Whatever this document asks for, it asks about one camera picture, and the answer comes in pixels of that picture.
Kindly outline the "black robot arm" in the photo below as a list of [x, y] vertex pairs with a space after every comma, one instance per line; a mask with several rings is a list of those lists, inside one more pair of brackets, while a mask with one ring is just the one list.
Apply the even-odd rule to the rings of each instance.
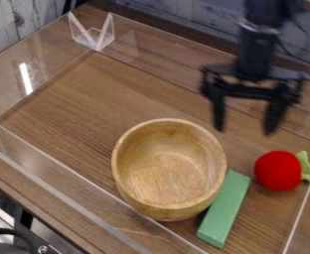
[[307, 75], [272, 65], [275, 46], [282, 47], [280, 30], [303, 12], [303, 0], [243, 0], [237, 20], [237, 55], [231, 64], [204, 64], [200, 94], [212, 103], [213, 127], [224, 130], [225, 98], [264, 100], [262, 129], [271, 135], [287, 108], [300, 100]]

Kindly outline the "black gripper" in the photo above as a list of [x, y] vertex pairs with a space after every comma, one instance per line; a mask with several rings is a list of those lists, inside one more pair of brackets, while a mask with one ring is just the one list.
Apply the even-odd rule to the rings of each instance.
[[299, 101], [307, 75], [272, 65], [279, 43], [276, 30], [258, 30], [240, 25], [233, 63], [201, 66], [200, 93], [212, 103], [217, 131], [224, 130], [225, 96], [270, 101], [263, 116], [266, 135], [275, 132], [288, 106]]

